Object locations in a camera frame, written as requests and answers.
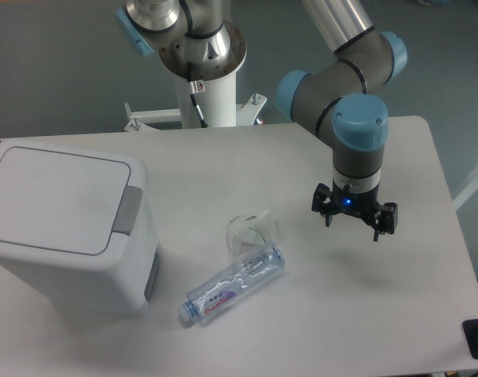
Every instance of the metal bracket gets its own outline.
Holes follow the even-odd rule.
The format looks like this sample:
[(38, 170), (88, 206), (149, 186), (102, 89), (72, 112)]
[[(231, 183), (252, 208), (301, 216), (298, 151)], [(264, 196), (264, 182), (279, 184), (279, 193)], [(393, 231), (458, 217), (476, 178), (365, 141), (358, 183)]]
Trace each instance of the metal bracket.
[(453, 200), (455, 210), (458, 210), (471, 195), (478, 189), (478, 164), (468, 174), (468, 177), (461, 183), (456, 190), (456, 196)]
[[(253, 126), (262, 124), (259, 119), (259, 113), (267, 102), (267, 97), (261, 94), (253, 94), (248, 102), (237, 105), (236, 125), (237, 126)], [(124, 128), (125, 131), (150, 131), (156, 130), (149, 124), (155, 123), (171, 123), (181, 122), (182, 115), (178, 108), (169, 110), (154, 110), (149, 112), (131, 112), (129, 104), (124, 104), (126, 108), (128, 124)]]

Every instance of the bottle label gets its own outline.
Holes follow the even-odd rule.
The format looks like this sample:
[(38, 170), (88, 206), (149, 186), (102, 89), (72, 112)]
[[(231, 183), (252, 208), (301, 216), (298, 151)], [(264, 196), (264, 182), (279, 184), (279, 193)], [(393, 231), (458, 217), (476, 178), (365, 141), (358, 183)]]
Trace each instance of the bottle label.
[(210, 297), (204, 304), (204, 314), (209, 315), (212, 314), (215, 310), (217, 310), (220, 306), (223, 306), (228, 303), (232, 298), (236, 297), (237, 293), (233, 291), (227, 292), (220, 292), (213, 297)]

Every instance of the blue joint cap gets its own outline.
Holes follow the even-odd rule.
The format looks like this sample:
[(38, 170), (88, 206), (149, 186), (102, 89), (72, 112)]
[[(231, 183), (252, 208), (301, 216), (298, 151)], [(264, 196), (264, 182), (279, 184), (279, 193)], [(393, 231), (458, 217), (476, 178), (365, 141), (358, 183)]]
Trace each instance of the blue joint cap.
[(276, 90), (276, 106), (283, 115), (292, 119), (292, 104), (296, 89), (299, 87), (302, 79), (309, 75), (307, 71), (296, 70), (289, 72), (279, 83)]
[(346, 146), (373, 152), (388, 138), (388, 108), (376, 96), (353, 93), (342, 98), (332, 115), (333, 131)]
[(115, 12), (115, 17), (119, 22), (119, 26), (122, 28), (124, 35), (129, 43), (133, 46), (137, 53), (146, 57), (155, 51), (150, 45), (143, 39), (142, 35), (136, 30), (136, 27), (131, 23), (131, 20), (127, 17), (127, 14), (122, 8), (118, 8)]
[(393, 72), (391, 79), (397, 76), (406, 66), (408, 61), (408, 53), (406, 51), (405, 43), (396, 36), (395, 33), (390, 31), (383, 31), (381, 33), (384, 36), (393, 50)]

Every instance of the white table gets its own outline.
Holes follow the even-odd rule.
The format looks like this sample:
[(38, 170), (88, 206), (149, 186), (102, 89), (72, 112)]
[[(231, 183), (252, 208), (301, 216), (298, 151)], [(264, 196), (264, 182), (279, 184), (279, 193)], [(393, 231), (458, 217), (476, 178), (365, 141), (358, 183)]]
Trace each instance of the white table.
[[(56, 308), (0, 267), (0, 375), (382, 376), (477, 369), (461, 323), (478, 287), (426, 122), (391, 119), (379, 200), (394, 236), (311, 212), (331, 151), (297, 125), (44, 137), (149, 168), (163, 250), (143, 317)], [(282, 276), (202, 327), (185, 293), (226, 267), (227, 222), (270, 207)]]

